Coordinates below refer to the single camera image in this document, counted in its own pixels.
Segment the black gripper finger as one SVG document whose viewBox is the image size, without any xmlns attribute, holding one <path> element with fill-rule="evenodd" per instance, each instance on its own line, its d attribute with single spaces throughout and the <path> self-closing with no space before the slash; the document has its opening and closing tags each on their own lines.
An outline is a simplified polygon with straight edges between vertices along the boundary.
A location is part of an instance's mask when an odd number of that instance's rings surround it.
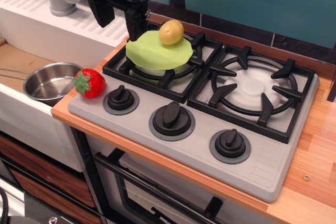
<svg viewBox="0 0 336 224">
<path fill-rule="evenodd" d="M 130 40 L 137 41 L 147 32 L 148 19 L 146 11 L 129 8 L 124 15 Z"/>
<path fill-rule="evenodd" d="M 102 27 L 106 27 L 115 19 L 114 8 L 108 4 L 107 0 L 88 0 L 90 9 Z"/>
</svg>

